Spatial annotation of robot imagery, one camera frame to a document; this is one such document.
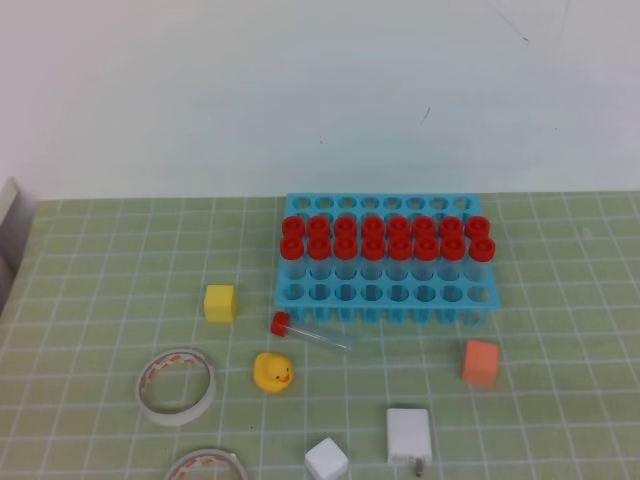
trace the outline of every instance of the orange cube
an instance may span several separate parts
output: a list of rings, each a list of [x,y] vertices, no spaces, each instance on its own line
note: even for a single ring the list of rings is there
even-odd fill
[[[499,356],[495,343],[467,341],[462,380],[476,385],[493,385],[498,376]]]

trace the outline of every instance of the yellow sponge cube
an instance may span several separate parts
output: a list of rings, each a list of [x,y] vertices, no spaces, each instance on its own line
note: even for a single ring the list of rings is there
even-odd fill
[[[204,296],[204,315],[209,323],[231,323],[236,318],[233,285],[209,285]]]

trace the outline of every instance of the red cap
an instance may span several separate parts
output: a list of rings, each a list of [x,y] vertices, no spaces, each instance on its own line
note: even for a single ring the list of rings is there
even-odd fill
[[[382,260],[384,258],[384,238],[365,238],[362,242],[362,256],[372,262]]]
[[[329,237],[311,237],[307,243],[307,253],[313,260],[326,260],[331,256]]]
[[[398,262],[409,260],[411,258],[411,239],[408,236],[396,234],[389,240],[389,258]]]
[[[496,254],[496,242],[489,237],[474,238],[471,240],[469,256],[476,262],[490,262]]]
[[[414,255],[423,262],[430,262],[438,258],[438,240],[436,240],[436,237],[416,239]]]
[[[458,217],[444,217],[440,222],[441,238],[461,237],[462,236],[462,220]]]
[[[387,237],[392,238],[396,235],[408,237],[411,234],[411,224],[406,217],[394,215],[387,222]]]
[[[304,256],[304,243],[300,237],[284,237],[280,240],[280,255],[285,260],[298,260]]]
[[[282,221],[282,235],[304,237],[304,220],[301,217],[287,217]]]
[[[384,220],[377,215],[370,215],[362,221],[362,238],[384,237]]]
[[[271,333],[284,337],[287,334],[287,328],[289,328],[289,320],[291,317],[287,312],[276,312],[271,320]]]
[[[355,237],[341,235],[333,241],[333,254],[340,260],[351,260],[358,255],[358,242]]]
[[[307,222],[307,233],[309,237],[323,236],[329,238],[331,232],[331,226],[329,225],[329,219],[322,215],[316,215],[311,217]]]
[[[413,226],[411,230],[414,238],[435,237],[436,222],[431,217],[418,215],[413,219]]]
[[[491,223],[489,223],[489,220],[476,215],[467,220],[467,224],[464,227],[464,234],[467,238],[473,240],[474,238],[488,237],[490,229]]]
[[[356,219],[351,215],[343,215],[333,222],[333,233],[335,236],[349,235],[352,237],[358,236],[358,223]]]
[[[440,254],[445,260],[457,262],[464,258],[464,252],[467,249],[464,240],[461,237],[451,237],[442,239],[440,246]]]

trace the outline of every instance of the white cube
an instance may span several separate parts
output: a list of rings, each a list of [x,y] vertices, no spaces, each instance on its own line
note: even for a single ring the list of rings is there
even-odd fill
[[[330,438],[309,450],[304,464],[315,480],[335,480],[349,469],[349,459]]]
[[[429,412],[413,408],[387,410],[387,461],[391,464],[431,463]]]

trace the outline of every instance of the tape roll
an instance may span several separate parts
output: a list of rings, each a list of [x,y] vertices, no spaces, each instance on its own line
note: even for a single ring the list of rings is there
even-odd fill
[[[197,450],[185,455],[171,467],[165,475],[164,480],[179,480],[184,478],[192,468],[215,466],[220,463],[227,464],[228,467],[238,475],[238,478],[248,480],[246,470],[233,453],[212,448]]]
[[[195,405],[185,410],[171,413],[156,411],[145,402],[144,394],[147,391],[147,387],[153,380],[153,377],[156,376],[159,370],[176,363],[187,363],[191,365],[195,365],[196,363],[202,364],[209,374],[209,385],[207,385],[207,390]],[[165,427],[177,427],[194,421],[211,406],[215,394],[216,382],[213,373],[213,366],[200,352],[186,348],[171,350],[154,357],[144,367],[142,373],[138,377],[138,381],[136,382],[136,401],[138,402],[140,409],[142,409],[142,413],[144,413],[144,415],[152,422]]]

